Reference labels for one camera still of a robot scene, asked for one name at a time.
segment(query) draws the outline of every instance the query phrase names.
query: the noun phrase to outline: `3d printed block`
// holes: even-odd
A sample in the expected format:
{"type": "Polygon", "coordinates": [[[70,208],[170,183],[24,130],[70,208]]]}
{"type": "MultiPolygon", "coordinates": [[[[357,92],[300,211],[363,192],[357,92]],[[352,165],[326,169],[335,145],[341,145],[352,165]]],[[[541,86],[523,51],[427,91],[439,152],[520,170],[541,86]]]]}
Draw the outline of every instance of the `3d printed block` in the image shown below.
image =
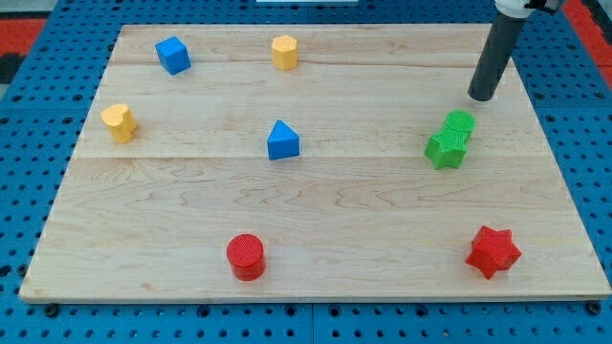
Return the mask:
{"type": "Polygon", "coordinates": [[[102,111],[100,117],[115,141],[127,143],[132,140],[132,134],[136,130],[137,124],[132,117],[129,106],[115,104],[102,111]]]}
{"type": "Polygon", "coordinates": [[[175,36],[156,44],[155,50],[160,58],[160,63],[171,75],[176,75],[191,67],[186,45],[175,36]]]}
{"type": "Polygon", "coordinates": [[[511,230],[482,226],[471,241],[471,253],[466,263],[479,268],[487,279],[491,279],[497,271],[509,269],[520,255],[511,230]]]}
{"type": "Polygon", "coordinates": [[[231,272],[241,281],[252,281],[266,269],[264,245],[252,234],[233,238],[227,249],[231,272]]]}
{"type": "Polygon", "coordinates": [[[469,113],[449,113],[442,130],[429,138],[425,150],[425,155],[433,161],[433,167],[459,168],[468,152],[467,142],[475,127],[476,120],[469,113]]]}
{"type": "Polygon", "coordinates": [[[275,38],[272,41],[272,61],[282,71],[297,67],[297,40],[286,34],[275,38]]]}
{"type": "Polygon", "coordinates": [[[299,155],[299,135],[285,122],[277,120],[268,136],[268,157],[277,160],[299,155]]]}

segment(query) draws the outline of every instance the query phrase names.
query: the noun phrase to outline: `blue pegboard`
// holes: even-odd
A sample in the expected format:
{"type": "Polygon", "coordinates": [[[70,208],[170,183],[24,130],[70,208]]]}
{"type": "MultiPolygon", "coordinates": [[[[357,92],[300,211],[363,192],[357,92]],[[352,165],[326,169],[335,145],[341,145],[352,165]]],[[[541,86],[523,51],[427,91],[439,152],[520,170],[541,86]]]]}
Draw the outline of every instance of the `blue pegboard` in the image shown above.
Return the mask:
{"type": "MultiPolygon", "coordinates": [[[[18,297],[123,24],[489,23],[491,0],[60,0],[0,103],[2,342],[608,342],[612,304],[35,306],[18,297]]],[[[530,18],[514,61],[612,276],[612,96],[562,13],[530,18]]]]}

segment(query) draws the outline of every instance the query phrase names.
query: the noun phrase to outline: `wooden board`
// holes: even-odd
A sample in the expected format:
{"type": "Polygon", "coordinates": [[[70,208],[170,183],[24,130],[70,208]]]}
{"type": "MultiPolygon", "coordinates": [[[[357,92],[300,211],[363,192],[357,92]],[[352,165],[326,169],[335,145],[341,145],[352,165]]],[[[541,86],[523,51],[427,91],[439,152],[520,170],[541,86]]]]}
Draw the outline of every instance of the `wooden board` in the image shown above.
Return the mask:
{"type": "Polygon", "coordinates": [[[516,70],[467,96],[488,25],[126,26],[99,86],[21,296],[34,303],[524,301],[604,298],[608,282],[516,70]],[[271,42],[298,39],[281,72],[271,42]],[[191,69],[154,44],[177,35],[191,69]],[[138,136],[101,110],[128,103],[138,136]],[[454,109],[478,120],[458,170],[428,137],[454,109]],[[299,158],[269,161],[278,119],[299,158]],[[482,225],[523,256],[487,281],[465,259],[482,225]],[[266,246],[253,282],[230,272],[242,232],[266,246]]]}

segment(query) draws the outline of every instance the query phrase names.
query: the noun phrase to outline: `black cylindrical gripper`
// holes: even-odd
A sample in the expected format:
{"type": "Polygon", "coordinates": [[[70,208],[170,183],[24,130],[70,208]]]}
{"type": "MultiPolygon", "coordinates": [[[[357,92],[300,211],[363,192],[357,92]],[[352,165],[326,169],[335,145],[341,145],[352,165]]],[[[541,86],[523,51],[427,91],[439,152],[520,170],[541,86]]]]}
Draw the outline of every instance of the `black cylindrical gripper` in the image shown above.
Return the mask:
{"type": "Polygon", "coordinates": [[[478,66],[471,78],[468,89],[470,97],[480,101],[487,101],[493,97],[526,21],[527,18],[512,18],[501,12],[497,13],[478,66]]]}

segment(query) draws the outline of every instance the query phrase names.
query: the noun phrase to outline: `red star-shaped block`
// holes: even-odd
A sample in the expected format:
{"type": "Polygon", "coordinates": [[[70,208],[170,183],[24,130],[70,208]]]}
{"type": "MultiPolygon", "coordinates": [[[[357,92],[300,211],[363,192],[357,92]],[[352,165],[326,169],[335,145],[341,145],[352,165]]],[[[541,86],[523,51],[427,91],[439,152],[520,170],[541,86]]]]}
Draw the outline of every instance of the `red star-shaped block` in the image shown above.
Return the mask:
{"type": "Polygon", "coordinates": [[[487,279],[491,279],[497,271],[509,269],[520,255],[511,230],[482,226],[471,241],[471,253],[466,263],[479,268],[487,279]]]}

